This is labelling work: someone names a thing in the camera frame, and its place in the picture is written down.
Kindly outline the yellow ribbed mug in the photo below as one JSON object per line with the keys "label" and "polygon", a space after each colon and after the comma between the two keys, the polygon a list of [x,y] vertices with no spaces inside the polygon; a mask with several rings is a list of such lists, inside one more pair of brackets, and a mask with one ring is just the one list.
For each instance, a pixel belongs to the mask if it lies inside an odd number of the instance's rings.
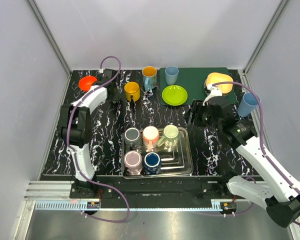
{"label": "yellow ribbed mug", "polygon": [[141,91],[140,86],[137,82],[128,82],[124,86],[124,92],[126,99],[131,102],[136,102],[140,99]]}

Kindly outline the dark grey mug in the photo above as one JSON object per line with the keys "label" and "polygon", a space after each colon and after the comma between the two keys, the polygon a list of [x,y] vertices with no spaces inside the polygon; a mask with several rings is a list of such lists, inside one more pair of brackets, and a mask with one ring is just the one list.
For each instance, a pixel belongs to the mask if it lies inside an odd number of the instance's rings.
{"label": "dark grey mug", "polygon": [[138,149],[142,145],[142,134],[135,128],[130,127],[124,132],[124,142],[132,149]]}

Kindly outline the mauve pink mug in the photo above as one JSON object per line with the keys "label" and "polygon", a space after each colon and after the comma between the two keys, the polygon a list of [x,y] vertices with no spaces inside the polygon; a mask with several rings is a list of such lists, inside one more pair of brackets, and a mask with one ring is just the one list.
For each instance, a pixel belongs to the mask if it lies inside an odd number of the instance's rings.
{"label": "mauve pink mug", "polygon": [[135,150],[128,151],[124,155],[124,168],[130,175],[139,175],[143,168],[142,156]]}

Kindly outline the navy blue mug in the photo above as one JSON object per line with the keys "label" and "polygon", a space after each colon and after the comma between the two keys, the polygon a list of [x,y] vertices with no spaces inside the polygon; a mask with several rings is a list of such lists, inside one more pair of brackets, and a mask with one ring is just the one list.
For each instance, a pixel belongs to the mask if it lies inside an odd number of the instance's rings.
{"label": "navy blue mug", "polygon": [[145,155],[143,166],[145,172],[151,175],[158,174],[162,165],[161,157],[156,152],[149,152]]}

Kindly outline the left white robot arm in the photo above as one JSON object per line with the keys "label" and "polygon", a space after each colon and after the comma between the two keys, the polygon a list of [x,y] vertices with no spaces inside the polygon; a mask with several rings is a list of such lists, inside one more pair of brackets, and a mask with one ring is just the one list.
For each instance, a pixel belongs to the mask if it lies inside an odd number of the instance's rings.
{"label": "left white robot arm", "polygon": [[118,96],[118,77],[103,76],[97,80],[94,76],[83,77],[79,88],[85,94],[70,104],[60,108],[58,132],[73,159],[75,179],[71,184],[70,195],[74,198],[94,198],[98,195],[98,186],[94,179],[95,170],[92,166],[89,143],[92,139],[91,113],[103,102],[116,102]]}

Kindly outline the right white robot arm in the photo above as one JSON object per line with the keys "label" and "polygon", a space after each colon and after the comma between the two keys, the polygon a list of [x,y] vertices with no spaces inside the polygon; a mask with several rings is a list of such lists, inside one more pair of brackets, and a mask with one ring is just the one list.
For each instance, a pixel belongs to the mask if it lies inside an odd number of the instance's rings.
{"label": "right white robot arm", "polygon": [[300,181],[295,179],[261,143],[261,136],[247,120],[239,118],[224,96],[208,101],[194,100],[185,114],[188,124],[207,127],[218,133],[221,142],[236,150],[259,173],[267,186],[257,185],[234,173],[217,185],[218,195],[236,195],[265,209],[280,227],[300,217]]}

